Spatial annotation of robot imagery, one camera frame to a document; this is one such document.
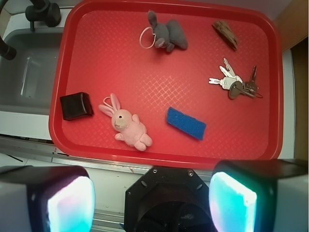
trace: blue sponge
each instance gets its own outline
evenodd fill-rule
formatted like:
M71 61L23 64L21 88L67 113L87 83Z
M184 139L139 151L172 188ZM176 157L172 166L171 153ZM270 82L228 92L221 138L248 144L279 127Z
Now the blue sponge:
M196 120L193 117L184 115L183 113L170 107L168 110L168 123L190 134L196 139L203 140L206 124Z

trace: pink stuffed bunny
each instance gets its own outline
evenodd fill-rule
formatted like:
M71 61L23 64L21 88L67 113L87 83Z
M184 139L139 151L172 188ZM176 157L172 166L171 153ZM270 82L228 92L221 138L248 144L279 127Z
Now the pink stuffed bunny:
M112 106L105 102L110 98ZM147 129L140 122L138 115L132 115L128 110L120 108L120 102L115 94L103 100L105 105L99 105L100 111L112 118L112 127L118 131L116 140L124 141L129 146L135 147L139 151L146 150L146 146L153 144L152 139L147 134Z

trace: key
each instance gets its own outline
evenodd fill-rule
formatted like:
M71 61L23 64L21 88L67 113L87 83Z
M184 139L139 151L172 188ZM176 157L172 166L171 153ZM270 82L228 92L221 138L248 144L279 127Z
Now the key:
M246 81L244 83L244 88L245 90L248 90L252 93L256 93L259 87L255 84L255 79L256 79L256 66L253 68L250 81Z
M232 74L229 73L224 67L219 66L219 69L221 70L221 72L223 72L223 74L224 74L226 77L235 78L237 81L242 82L242 79L241 79L239 76L237 76L237 75L232 75Z
M223 89L230 90L232 84L236 82L236 78L234 77L225 77L221 80L215 78L209 78L209 84L221 85Z
M230 66L230 64L228 63L227 59L223 58L223 62L226 66L227 71L232 75L232 76L236 76L234 73L234 70L232 69L232 67Z
M225 64L225 66L226 66L226 70L227 70L233 77L236 77L235 72L234 72L232 66L228 63L228 61L227 61L226 58L223 58L223 62L224 62L224 64ZM240 81L240 82L243 83L242 79L241 79L239 76L237 76L236 79L237 79L238 81Z
M256 96L245 90L240 81L236 81L230 88L229 97L235 99L239 94L248 95L249 97L255 98Z

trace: gray stuffed bunny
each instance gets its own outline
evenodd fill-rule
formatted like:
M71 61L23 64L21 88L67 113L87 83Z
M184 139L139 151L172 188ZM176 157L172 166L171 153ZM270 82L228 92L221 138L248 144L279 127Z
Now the gray stuffed bunny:
M188 41L184 35L183 29L179 23L172 19L166 25L157 22L156 14L153 11L148 12L148 21L155 34L155 46L166 47L166 51L171 52L175 45L182 48L188 48Z

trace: gray sink basin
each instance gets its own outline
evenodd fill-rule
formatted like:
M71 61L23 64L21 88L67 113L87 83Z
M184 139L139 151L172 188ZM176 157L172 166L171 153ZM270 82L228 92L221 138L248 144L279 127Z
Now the gray sink basin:
M62 32L20 29L5 38L17 55L0 58L0 111L49 114Z

